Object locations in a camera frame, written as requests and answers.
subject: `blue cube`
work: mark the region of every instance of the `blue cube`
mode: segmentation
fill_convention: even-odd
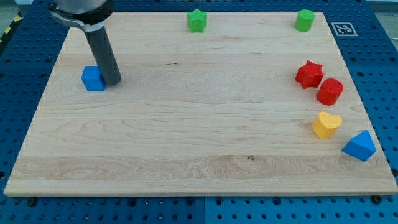
[[[361,134],[349,140],[347,145],[344,147],[343,152],[362,161],[369,159],[376,152],[376,148],[374,147],[369,131],[365,130]]]
[[[87,91],[104,91],[106,83],[98,66],[86,66],[81,75]]]

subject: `red cylinder block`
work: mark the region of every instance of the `red cylinder block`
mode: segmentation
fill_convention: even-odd
[[[322,83],[317,93],[317,99],[324,105],[334,105],[343,92],[343,89],[344,86],[340,81],[334,78],[328,78]]]

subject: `yellow black striped tape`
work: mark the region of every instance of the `yellow black striped tape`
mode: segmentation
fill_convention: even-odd
[[[17,30],[22,19],[23,16],[21,12],[18,12],[14,20],[10,23],[9,27],[4,31],[3,35],[0,38],[0,55],[4,52],[4,49],[6,48],[7,44]]]

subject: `wood grain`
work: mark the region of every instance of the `wood grain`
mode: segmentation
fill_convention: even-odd
[[[328,25],[295,12],[115,13],[106,28],[123,81],[87,92],[94,64],[70,29],[5,193],[12,197],[395,194],[397,185]],[[294,81],[307,60],[345,90],[334,106]],[[343,124],[318,139],[319,111]],[[377,152],[341,152],[368,129]]]

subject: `yellow heart block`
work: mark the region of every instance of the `yellow heart block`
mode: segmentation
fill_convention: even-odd
[[[313,132],[321,139],[331,138],[343,123],[343,119],[338,115],[330,115],[321,111],[316,120],[312,123]]]

